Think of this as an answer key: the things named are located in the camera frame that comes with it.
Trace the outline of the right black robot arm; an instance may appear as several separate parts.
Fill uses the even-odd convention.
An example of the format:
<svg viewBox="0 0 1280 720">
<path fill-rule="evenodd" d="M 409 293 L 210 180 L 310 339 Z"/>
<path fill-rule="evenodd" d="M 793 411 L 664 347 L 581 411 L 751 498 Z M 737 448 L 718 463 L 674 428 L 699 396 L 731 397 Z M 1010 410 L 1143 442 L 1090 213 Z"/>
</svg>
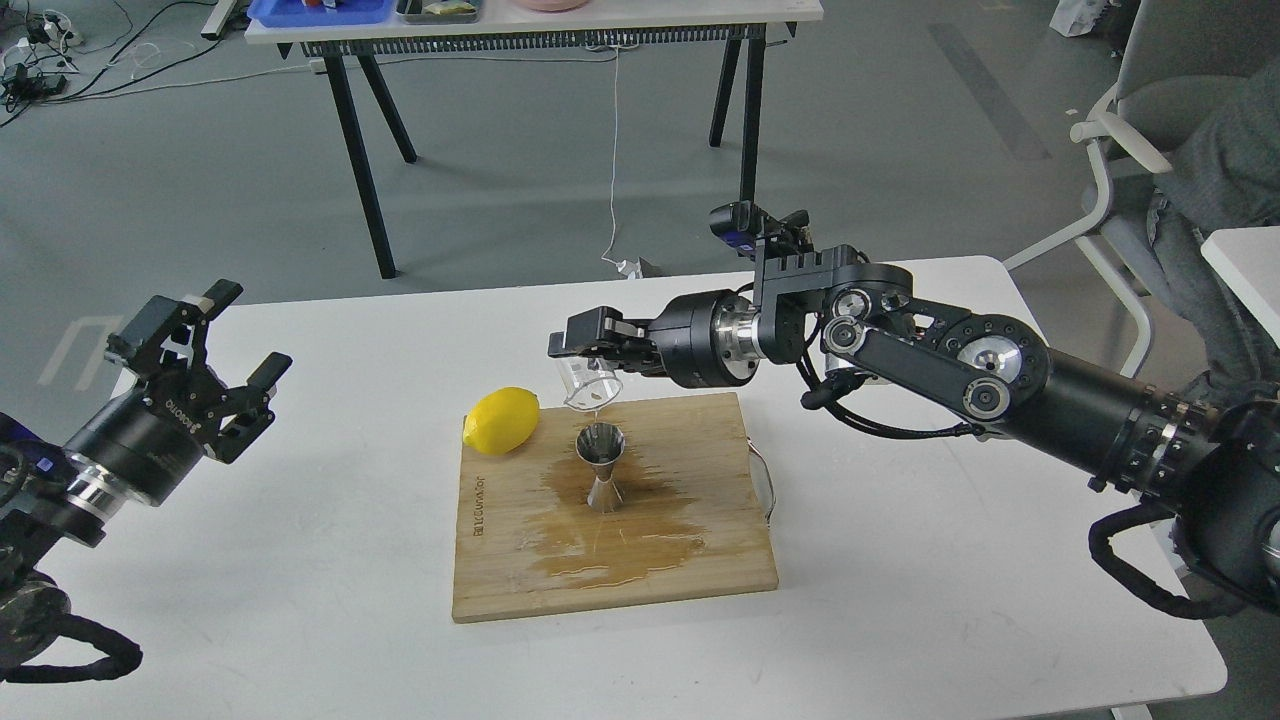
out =
<svg viewBox="0 0 1280 720">
<path fill-rule="evenodd" d="M 948 436 L 1002 436 L 1087 471 L 1094 491 L 1138 505 L 1096 521 L 1094 562 L 1175 618 L 1276 612 L 1277 392 L 1196 402 L 1051 348 L 1025 323 L 919 299 L 913 275 L 841 245 L 814 249 L 809 218 L 750 201 L 710 214 L 710 231 L 755 268 L 753 296 L 672 300 L 654 319 L 613 307 L 571 316 L 552 357 L 595 357 L 687 388 L 739 387 L 763 361 L 803 374 L 803 405 L 868 434 L 916 439 L 841 405 L 870 378 L 960 418 Z"/>
</svg>

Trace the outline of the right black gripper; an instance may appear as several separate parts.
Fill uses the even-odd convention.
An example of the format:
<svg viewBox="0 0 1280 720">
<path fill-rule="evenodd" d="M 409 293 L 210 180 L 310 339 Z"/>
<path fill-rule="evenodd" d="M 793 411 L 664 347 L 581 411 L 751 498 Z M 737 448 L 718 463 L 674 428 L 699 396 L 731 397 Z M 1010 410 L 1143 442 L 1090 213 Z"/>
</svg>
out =
<svg viewBox="0 0 1280 720">
<path fill-rule="evenodd" d="M 599 357 L 614 372 L 667 377 L 694 389 L 744 386 L 762 364 L 756 311 L 730 290 L 673 299 L 649 323 L 614 307 L 586 310 L 550 334 L 547 355 Z"/>
</svg>

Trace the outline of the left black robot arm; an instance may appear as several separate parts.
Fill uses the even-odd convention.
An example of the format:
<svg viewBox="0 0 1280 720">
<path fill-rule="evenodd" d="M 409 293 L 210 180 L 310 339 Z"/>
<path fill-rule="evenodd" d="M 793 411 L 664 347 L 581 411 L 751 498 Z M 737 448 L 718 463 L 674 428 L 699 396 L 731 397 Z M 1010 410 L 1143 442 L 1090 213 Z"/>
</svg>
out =
<svg viewBox="0 0 1280 720">
<path fill-rule="evenodd" d="M 269 402 L 289 356 L 268 355 L 238 387 L 207 363 L 210 325 L 242 291 L 220 279 L 201 295 L 150 299 L 106 340 L 106 359 L 133 386 L 64 445 L 3 418 L 3 680 L 106 682 L 141 665 L 141 647 L 74 615 L 38 562 L 60 541 L 97 546 L 125 501 L 160 505 L 200 460 L 234 462 L 274 423 Z"/>
</svg>

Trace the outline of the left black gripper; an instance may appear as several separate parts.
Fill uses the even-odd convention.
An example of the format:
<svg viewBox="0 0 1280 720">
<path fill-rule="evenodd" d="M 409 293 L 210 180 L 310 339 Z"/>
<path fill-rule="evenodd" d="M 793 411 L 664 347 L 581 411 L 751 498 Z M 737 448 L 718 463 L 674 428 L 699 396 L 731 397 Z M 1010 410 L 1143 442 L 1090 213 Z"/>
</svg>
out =
<svg viewBox="0 0 1280 720">
<path fill-rule="evenodd" d="M 106 341 L 109 363 L 136 375 L 65 445 L 70 456 L 159 506 L 204 457 L 234 462 L 275 420 L 269 407 L 288 355 L 269 354 L 244 386 L 229 388 L 207 365 L 210 323 L 243 287 L 216 281 L 202 295 L 156 295 Z"/>
</svg>

